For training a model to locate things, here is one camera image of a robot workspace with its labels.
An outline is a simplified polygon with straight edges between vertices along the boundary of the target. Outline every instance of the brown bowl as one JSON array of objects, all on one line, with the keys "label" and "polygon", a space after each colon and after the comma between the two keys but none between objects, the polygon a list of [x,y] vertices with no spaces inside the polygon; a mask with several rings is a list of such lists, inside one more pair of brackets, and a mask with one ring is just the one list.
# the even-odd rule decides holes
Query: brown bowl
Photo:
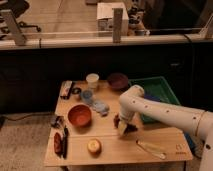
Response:
[{"label": "brown bowl", "polygon": [[91,121],[92,112],[86,105],[76,105],[68,113],[68,120],[76,127],[86,126]]},{"label": "brown bowl", "polygon": [[107,81],[113,90],[123,90],[129,86],[128,77],[122,73],[110,74]]}]

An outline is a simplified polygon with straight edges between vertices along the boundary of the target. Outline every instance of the green bin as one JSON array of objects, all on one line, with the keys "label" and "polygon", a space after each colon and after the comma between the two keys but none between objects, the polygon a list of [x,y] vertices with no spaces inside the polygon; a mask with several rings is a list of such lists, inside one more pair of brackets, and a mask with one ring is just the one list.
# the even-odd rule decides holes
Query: green bin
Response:
[{"label": "green bin", "polygon": [[[129,82],[130,86],[135,84],[140,85],[145,90],[145,94],[156,97],[161,102],[180,105],[179,100],[175,96],[168,82],[162,76],[142,79],[130,79]],[[144,124],[156,122],[156,120],[146,115],[142,114],[140,116]]]}]

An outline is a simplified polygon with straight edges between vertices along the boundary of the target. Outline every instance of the chair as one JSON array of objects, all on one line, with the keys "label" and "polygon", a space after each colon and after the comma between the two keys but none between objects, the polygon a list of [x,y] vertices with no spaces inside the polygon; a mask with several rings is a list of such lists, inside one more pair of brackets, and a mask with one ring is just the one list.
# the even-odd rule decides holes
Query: chair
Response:
[{"label": "chair", "polygon": [[[0,0],[0,10],[3,9],[10,9],[14,13],[15,18],[18,18],[21,14],[25,13],[25,11],[30,7],[29,3],[25,0]],[[4,22],[3,17],[0,14],[0,23]],[[37,32],[41,32],[41,28],[37,25],[29,25],[23,21],[18,22],[18,25],[20,28],[29,28],[29,27],[35,27]],[[8,33],[10,33],[7,26],[0,27],[1,32],[4,34],[0,36],[0,40],[4,38]]]}]

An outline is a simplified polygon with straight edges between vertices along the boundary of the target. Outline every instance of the orange bowl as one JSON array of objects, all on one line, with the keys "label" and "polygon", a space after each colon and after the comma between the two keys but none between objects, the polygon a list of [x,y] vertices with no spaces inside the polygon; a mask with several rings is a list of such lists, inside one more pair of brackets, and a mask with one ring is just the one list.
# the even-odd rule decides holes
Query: orange bowl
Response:
[{"label": "orange bowl", "polygon": [[91,121],[92,112],[86,105],[76,105],[68,113],[68,120],[74,126],[86,126]]}]

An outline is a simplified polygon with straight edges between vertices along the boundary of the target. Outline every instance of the paper cup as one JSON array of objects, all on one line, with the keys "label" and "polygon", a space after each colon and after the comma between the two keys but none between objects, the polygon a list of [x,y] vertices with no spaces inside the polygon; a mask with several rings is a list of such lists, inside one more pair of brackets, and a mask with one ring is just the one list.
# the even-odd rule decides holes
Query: paper cup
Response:
[{"label": "paper cup", "polygon": [[87,81],[89,89],[96,90],[98,88],[99,75],[95,73],[91,73],[87,75],[86,81]]}]

